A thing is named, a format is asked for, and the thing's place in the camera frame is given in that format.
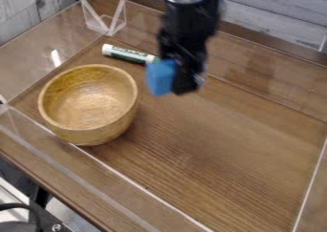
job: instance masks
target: marker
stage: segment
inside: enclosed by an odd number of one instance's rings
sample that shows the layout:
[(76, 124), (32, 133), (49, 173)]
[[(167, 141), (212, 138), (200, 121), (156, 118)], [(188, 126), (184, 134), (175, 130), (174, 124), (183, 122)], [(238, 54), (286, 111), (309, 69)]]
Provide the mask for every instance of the marker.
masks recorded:
[(148, 64), (154, 61), (159, 60), (152, 54), (135, 52), (132, 50), (116, 47), (113, 45), (103, 44), (101, 46), (101, 54), (112, 56), (117, 59), (128, 60), (136, 63)]

